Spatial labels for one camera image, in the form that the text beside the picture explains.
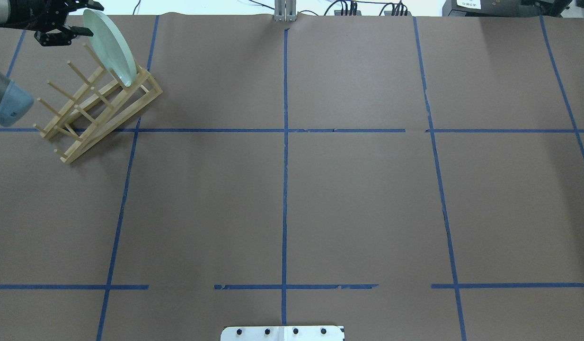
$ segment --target cable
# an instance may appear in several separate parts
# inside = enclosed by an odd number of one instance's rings
[[[347,7],[348,5],[346,3],[346,0],[336,0],[335,2],[332,2],[330,4],[330,6],[328,6],[328,8],[326,9],[324,15],[328,14],[329,9],[331,9],[332,6],[334,6],[336,4],[336,2],[341,2],[341,3],[345,4],[345,12],[348,12],[349,11],[349,8]]]
[[[382,13],[385,11],[385,8],[387,8],[387,6],[393,6],[392,10],[395,10],[395,4],[393,4],[392,2],[389,2],[388,4],[386,4],[385,6],[382,7],[382,9],[380,10],[380,13],[378,13],[378,16],[380,17],[382,15]]]
[[[139,2],[136,4],[136,6],[134,6],[134,9],[132,9],[132,15],[134,15],[136,9],[141,5],[141,0],[139,0]]]
[[[309,9],[305,9],[304,11],[299,11],[299,13],[305,13],[305,12],[313,13],[314,15],[316,15],[316,16],[319,17],[319,14],[318,13],[315,13],[314,11],[309,11]]]
[[[266,8],[268,8],[268,9],[273,9],[273,10],[275,11],[275,8],[273,8],[273,7],[271,7],[271,6],[267,6],[267,5],[265,5],[265,4],[261,4],[261,3],[260,3],[260,2],[258,2],[258,1],[255,1],[255,0],[248,0],[248,1],[249,1],[249,2],[253,2],[253,3],[255,3],[255,4],[257,4],[257,5],[260,5],[260,6],[262,6],[262,7],[266,7]]]

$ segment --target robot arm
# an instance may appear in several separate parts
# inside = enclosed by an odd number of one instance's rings
[[[93,35],[88,28],[65,25],[67,15],[82,8],[104,9],[93,0],[0,0],[0,27],[34,30],[42,46],[71,45],[77,36]],[[13,125],[32,105],[31,95],[0,73],[0,125]]]

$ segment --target label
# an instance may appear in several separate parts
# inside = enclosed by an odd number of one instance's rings
[[[456,4],[468,9],[481,9],[481,0],[456,0]]]

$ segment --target plate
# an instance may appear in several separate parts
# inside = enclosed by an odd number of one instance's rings
[[[89,37],[90,44],[103,65],[108,70],[113,69],[123,84],[130,86],[136,79],[136,64],[126,39],[115,23],[101,11],[86,9],[84,26],[94,33]]]

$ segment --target wooden peg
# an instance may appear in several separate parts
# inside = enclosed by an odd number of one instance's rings
[[[97,54],[92,50],[92,48],[90,48],[90,46],[88,46],[88,44],[83,43],[82,46],[84,46],[86,48],[86,51],[88,52],[88,54],[90,54],[92,56],[93,60],[95,60],[99,66],[104,67],[101,60],[99,59],[99,56],[97,56]]]
[[[83,110],[82,107],[78,106],[77,104],[74,105],[73,108],[75,108],[75,110],[77,110],[80,113],[82,113],[82,115],[84,115],[84,117],[86,117],[88,119],[88,121],[90,121],[91,123],[97,122],[92,116],[90,116],[90,114],[88,114],[86,112],[86,110]]]
[[[69,132],[71,134],[74,134],[75,136],[78,136],[78,133],[76,133],[75,130],[73,128],[71,128],[71,126],[68,123],[65,123],[65,128],[67,128],[67,130],[69,130]]]
[[[117,75],[117,73],[115,72],[115,70],[113,69],[109,69],[109,72],[112,74],[113,78],[115,78],[115,80],[117,81],[117,84],[119,84],[119,86],[122,87],[122,89],[126,89],[127,86],[124,84],[124,82],[122,82],[122,80],[119,78],[119,76]]]
[[[69,131],[67,131],[67,130],[65,130],[65,129],[63,129],[63,128],[61,128],[61,127],[58,127],[58,126],[56,127],[56,129],[57,129],[59,132],[61,132],[61,133],[65,134],[65,135],[67,135],[67,136],[71,136],[71,137],[73,137],[74,139],[76,139],[76,140],[78,140],[78,141],[82,141],[82,138],[80,138],[79,136],[77,136],[77,134],[72,134],[71,132],[69,132]]]
[[[91,87],[90,87],[90,90],[92,90],[92,91],[95,93],[95,95],[97,95],[97,96],[98,96],[98,98],[99,98],[99,99],[101,99],[101,101],[103,101],[103,103],[104,103],[106,106],[108,106],[109,108],[113,108],[113,104],[111,104],[111,102],[110,102],[110,101],[108,101],[108,100],[107,100],[107,99],[106,99],[106,98],[105,98],[105,97],[102,95],[102,93],[96,89],[96,87],[93,87],[93,86],[91,86]]]
[[[42,134],[46,134],[46,130],[43,130],[42,128],[39,127],[39,125],[36,125],[35,123],[33,124],[33,127],[37,130],[39,130],[39,132],[41,132]]]
[[[54,90],[56,90],[56,91],[58,91],[58,92],[62,93],[62,95],[64,95],[64,96],[65,96],[65,97],[67,97],[68,99],[71,99],[72,101],[75,101],[75,97],[73,97],[72,95],[69,95],[69,94],[67,93],[67,91],[65,91],[65,90],[61,89],[61,87],[59,87],[58,85],[54,84],[54,83],[53,83],[53,82],[51,82],[51,81],[48,81],[48,82],[47,82],[47,84],[48,84],[49,86],[52,86],[52,88],[54,88]]]
[[[67,154],[59,151],[58,149],[55,149],[54,152],[57,153],[58,155],[60,155],[62,158],[67,158]]]
[[[44,101],[43,99],[37,99],[37,101],[39,103],[42,103],[46,108],[48,108],[48,110],[52,111],[53,114],[55,114],[57,117],[61,117],[62,115],[59,114],[58,111],[56,111],[55,108],[53,108],[50,104],[46,103],[46,101]]]
[[[73,63],[71,63],[71,61],[67,61],[67,65],[69,65],[69,67],[71,67],[71,69],[78,74],[78,76],[84,81],[84,83],[90,84],[88,78],[86,78],[86,76],[84,76],[84,74],[81,73],[80,70],[75,65],[73,65]]]

